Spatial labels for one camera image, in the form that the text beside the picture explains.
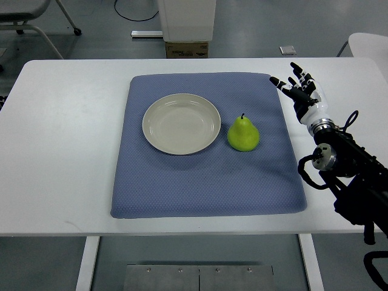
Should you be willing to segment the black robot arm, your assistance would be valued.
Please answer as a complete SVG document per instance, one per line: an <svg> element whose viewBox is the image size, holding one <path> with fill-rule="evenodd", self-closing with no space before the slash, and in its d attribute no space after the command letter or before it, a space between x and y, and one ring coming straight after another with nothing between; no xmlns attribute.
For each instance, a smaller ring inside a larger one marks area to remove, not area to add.
<svg viewBox="0 0 388 291"><path fill-rule="evenodd" d="M354 111L343 127L330 119L313 123L316 148L300 159L298 173L309 186L329 189L336 213L363 226L364 242L373 245L376 227L387 233L387 168L346 131L357 116Z"/></svg>

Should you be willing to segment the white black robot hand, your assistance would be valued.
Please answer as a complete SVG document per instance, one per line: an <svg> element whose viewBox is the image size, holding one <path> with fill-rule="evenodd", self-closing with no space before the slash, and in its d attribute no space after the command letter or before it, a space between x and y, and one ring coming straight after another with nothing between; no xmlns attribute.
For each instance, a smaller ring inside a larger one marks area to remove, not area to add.
<svg viewBox="0 0 388 291"><path fill-rule="evenodd" d="M311 125L317 119L325 117L327 103L323 90L310 73L298 64L291 62L293 74L297 78L288 78L288 83L271 76L270 82L293 101L296 118L301 124Z"/></svg>

